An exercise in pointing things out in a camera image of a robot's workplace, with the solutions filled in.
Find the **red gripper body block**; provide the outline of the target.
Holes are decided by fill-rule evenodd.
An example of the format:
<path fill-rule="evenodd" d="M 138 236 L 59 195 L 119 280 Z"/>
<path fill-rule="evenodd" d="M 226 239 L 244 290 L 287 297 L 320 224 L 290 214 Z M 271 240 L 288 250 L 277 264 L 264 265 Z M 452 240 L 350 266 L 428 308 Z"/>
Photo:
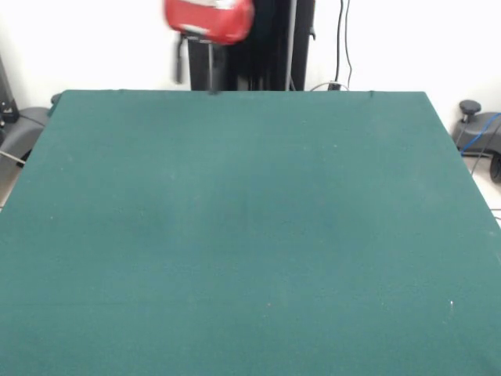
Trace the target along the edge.
<path fill-rule="evenodd" d="M 244 40 L 254 20 L 252 1 L 165 1 L 164 15 L 175 31 L 217 44 Z"/>

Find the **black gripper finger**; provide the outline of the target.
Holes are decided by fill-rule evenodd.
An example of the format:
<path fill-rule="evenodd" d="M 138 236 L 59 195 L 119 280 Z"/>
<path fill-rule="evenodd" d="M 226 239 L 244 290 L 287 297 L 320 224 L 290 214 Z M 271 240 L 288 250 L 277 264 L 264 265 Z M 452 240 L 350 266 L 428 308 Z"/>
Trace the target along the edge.
<path fill-rule="evenodd" d="M 179 35 L 175 44 L 175 65 L 174 65 L 174 81 L 176 84 L 182 84 L 183 76 L 183 56 L 182 46 L 184 43 L 184 36 Z"/>
<path fill-rule="evenodd" d="M 211 94 L 218 92 L 218 58 L 214 43 L 208 45 L 208 88 Z"/>

